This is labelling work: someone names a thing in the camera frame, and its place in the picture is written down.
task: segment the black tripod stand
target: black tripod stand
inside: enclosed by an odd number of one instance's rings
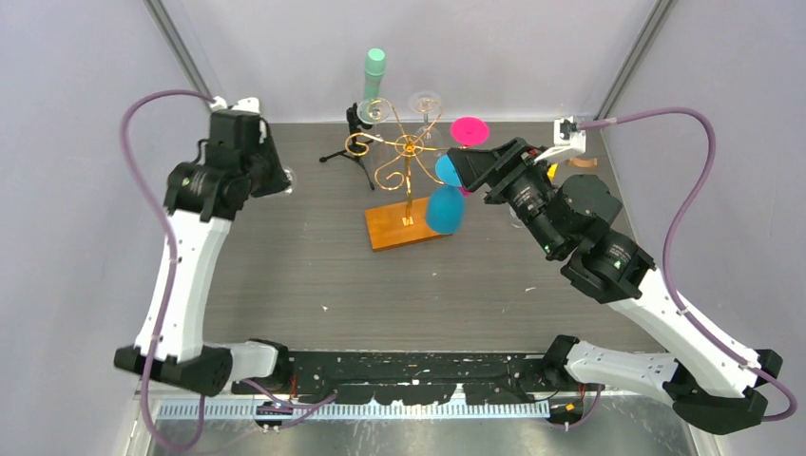
[[[351,135],[359,133],[362,128],[368,130],[373,127],[368,123],[363,123],[361,119],[358,118],[358,103],[353,103],[352,106],[347,108],[347,127],[350,128]],[[345,159],[349,159],[364,170],[364,174],[367,175],[367,181],[370,183],[370,188],[375,190],[375,184],[373,183],[373,180],[370,178],[370,172],[367,171],[367,167],[364,166],[364,161],[361,159],[361,157],[356,157],[355,155],[350,153],[350,152],[355,153],[362,152],[364,150],[364,147],[359,146],[358,144],[359,143],[370,144],[372,141],[373,140],[360,142],[358,139],[353,138],[351,143],[347,145],[347,149],[339,150],[338,152],[335,152],[334,154],[330,154],[325,157],[319,157],[319,162],[325,163],[326,161],[328,161],[333,157],[344,157]]]

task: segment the white panel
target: white panel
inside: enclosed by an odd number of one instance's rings
[[[343,121],[363,59],[387,52],[381,96],[438,93],[447,118],[595,114],[652,0],[170,0],[191,51],[270,122]]]

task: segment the pink disc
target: pink disc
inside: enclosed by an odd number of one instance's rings
[[[463,117],[451,125],[451,136],[457,143],[473,147],[487,140],[489,127],[481,119]]]

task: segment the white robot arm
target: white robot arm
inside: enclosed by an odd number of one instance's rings
[[[268,124],[256,98],[234,106],[217,99],[212,105],[210,138],[192,162],[180,163],[168,178],[164,205],[177,239],[176,277],[163,330],[154,355],[153,379],[214,396],[232,382],[263,378],[272,384],[282,370],[287,349],[250,340],[240,344],[205,344],[202,340],[204,307],[221,246],[243,203],[285,191],[289,179],[279,165]],[[168,246],[157,275],[151,307],[135,343],[115,353],[115,366],[142,373],[154,324],[160,310],[170,266]]]
[[[561,274],[574,288],[625,315],[669,350],[611,351],[560,335],[544,355],[544,377],[558,388],[581,383],[634,391],[712,433],[757,425],[767,400],[755,390],[765,382],[753,370],[777,377],[781,358],[774,351],[743,346],[683,296],[685,309],[679,310],[652,257],[610,228],[622,204],[596,176],[572,176],[559,188],[551,184],[548,166],[585,153],[584,134],[567,118],[555,121],[555,146],[549,149],[516,138],[490,150],[448,152],[465,188],[488,185],[486,203],[508,203],[548,260],[568,260]],[[720,350],[685,314],[694,315],[747,365]]]

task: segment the ruler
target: ruler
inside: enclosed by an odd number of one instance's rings
[[[258,413],[263,399],[208,399],[204,407],[204,420],[292,420],[305,413],[297,409],[292,414]],[[464,398],[451,399],[441,405],[404,406],[393,403],[382,406],[370,404],[352,406],[328,404],[307,418],[311,421],[334,420],[444,420],[468,418],[548,418],[548,401],[532,404],[486,404],[469,406]],[[199,418],[198,399],[164,399],[157,411],[157,419],[196,420]]]

